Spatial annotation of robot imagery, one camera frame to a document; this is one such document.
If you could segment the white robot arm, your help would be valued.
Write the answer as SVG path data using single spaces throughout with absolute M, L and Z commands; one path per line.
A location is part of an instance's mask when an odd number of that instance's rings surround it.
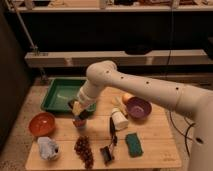
M 88 66 L 77 100 L 87 108 L 114 87 L 195 121 L 188 171 L 213 171 L 213 90 L 121 73 L 113 61 Z

